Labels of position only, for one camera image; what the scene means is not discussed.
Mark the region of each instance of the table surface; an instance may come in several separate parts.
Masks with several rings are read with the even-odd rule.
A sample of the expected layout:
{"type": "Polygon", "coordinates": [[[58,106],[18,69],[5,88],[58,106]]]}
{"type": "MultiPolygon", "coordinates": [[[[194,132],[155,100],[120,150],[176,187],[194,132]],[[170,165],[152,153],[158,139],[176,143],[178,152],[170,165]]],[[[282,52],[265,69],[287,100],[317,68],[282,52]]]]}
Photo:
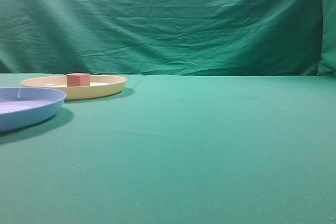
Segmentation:
{"type": "Polygon", "coordinates": [[[126,77],[0,135],[0,223],[336,222],[336,79],[126,77]]]}

